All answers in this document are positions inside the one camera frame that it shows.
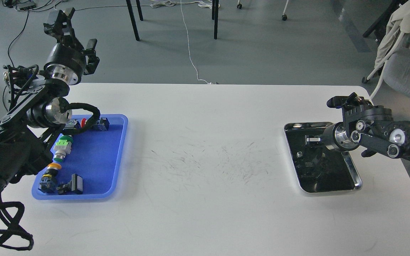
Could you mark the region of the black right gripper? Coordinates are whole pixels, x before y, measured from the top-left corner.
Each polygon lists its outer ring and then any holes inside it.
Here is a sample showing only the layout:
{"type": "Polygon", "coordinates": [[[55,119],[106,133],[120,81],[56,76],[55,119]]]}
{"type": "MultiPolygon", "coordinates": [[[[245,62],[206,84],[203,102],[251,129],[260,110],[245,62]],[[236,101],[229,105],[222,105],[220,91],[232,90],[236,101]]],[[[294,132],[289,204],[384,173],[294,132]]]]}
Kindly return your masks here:
{"type": "Polygon", "coordinates": [[[325,146],[331,151],[355,150],[358,144],[348,138],[343,122],[328,126],[322,135],[306,135],[305,146],[325,146]]]}

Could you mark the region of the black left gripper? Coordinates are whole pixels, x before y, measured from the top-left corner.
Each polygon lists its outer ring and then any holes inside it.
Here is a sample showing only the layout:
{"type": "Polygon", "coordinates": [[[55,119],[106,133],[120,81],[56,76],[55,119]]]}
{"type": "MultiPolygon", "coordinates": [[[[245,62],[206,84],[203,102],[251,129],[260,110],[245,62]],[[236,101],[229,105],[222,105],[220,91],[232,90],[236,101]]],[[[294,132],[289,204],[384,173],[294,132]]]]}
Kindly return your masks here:
{"type": "Polygon", "coordinates": [[[83,45],[75,37],[71,19],[75,8],[67,8],[65,11],[52,10],[43,23],[45,34],[56,39],[44,71],[51,78],[62,80],[68,85],[76,85],[83,75],[94,74],[100,62],[96,56],[97,39],[90,39],[84,50],[83,45]],[[77,50],[84,50],[83,55],[77,50]]]}

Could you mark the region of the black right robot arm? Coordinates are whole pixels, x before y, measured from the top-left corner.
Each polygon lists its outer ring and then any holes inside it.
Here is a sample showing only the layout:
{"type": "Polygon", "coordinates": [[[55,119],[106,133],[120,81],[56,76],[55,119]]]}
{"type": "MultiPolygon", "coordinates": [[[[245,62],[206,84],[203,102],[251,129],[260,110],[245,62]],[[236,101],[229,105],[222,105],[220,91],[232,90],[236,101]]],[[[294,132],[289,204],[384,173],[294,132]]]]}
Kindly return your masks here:
{"type": "Polygon", "coordinates": [[[304,136],[306,147],[342,153],[363,146],[365,158],[382,154],[410,161],[410,121],[395,121],[391,109],[375,106],[356,93],[332,97],[327,106],[340,109],[343,121],[327,126],[319,135],[304,136]]]}

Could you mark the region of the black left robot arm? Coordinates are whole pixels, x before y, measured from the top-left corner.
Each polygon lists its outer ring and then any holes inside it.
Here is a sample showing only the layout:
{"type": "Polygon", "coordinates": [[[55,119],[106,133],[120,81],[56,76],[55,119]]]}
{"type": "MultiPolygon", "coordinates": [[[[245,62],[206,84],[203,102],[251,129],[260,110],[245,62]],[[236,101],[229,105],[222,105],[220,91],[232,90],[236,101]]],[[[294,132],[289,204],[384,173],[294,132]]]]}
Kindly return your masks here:
{"type": "Polygon", "coordinates": [[[76,135],[89,130],[100,111],[86,103],[65,99],[70,86],[98,66],[96,39],[84,48],[75,37],[71,19],[74,8],[53,10],[44,23],[45,34],[56,44],[44,68],[38,65],[7,69],[10,106],[0,120],[0,247],[29,251],[33,236],[20,226],[24,214],[21,202],[3,202],[1,193],[25,175],[36,175],[52,162],[51,148],[60,134],[76,135]]]}

